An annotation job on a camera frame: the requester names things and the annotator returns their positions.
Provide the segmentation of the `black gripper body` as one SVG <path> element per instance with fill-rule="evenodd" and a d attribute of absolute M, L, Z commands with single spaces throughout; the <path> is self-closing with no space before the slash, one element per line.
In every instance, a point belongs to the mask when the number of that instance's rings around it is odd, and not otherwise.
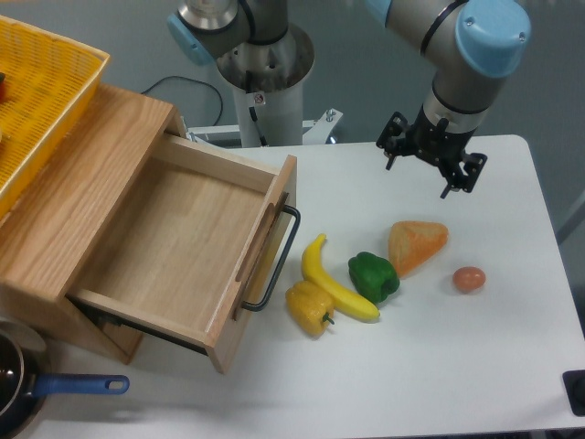
<path fill-rule="evenodd" d="M 445 178 L 463 178 L 475 172 L 475 160 L 464 151 L 474 130 L 452 133 L 448 119 L 432 123 L 420 108 L 414 124 L 405 134 L 407 150 L 421 160 L 438 167 Z"/>

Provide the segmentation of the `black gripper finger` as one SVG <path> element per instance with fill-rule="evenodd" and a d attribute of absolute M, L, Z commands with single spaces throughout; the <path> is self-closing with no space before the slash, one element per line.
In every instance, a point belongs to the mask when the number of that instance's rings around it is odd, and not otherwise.
<path fill-rule="evenodd" d="M 408 120 L 401 112 L 394 112 L 376 141 L 376 147 L 387 158 L 385 168 L 389 171 L 395 160 L 403 156 L 405 139 L 401 136 L 408 130 Z"/>
<path fill-rule="evenodd" d="M 481 153 L 461 152 L 457 156 L 441 159 L 439 169 L 447 181 L 441 198 L 446 198 L 450 192 L 460 190 L 471 193 L 486 162 L 487 156 Z"/>

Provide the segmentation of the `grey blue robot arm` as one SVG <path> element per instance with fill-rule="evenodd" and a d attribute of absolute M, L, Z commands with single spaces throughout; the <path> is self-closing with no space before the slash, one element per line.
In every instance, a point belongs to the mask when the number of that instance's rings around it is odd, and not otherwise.
<path fill-rule="evenodd" d="M 471 192 L 486 158 L 466 146 L 522 59 L 526 11 L 514 1 L 369 1 L 367 9 L 436 69 L 416 119 L 393 113 L 378 148 L 389 161 L 414 156 L 436 167 L 448 191 Z M 243 146 L 302 142 L 314 46 L 286 2 L 184 1 L 167 26 L 193 63 L 216 65 L 230 85 Z"/>

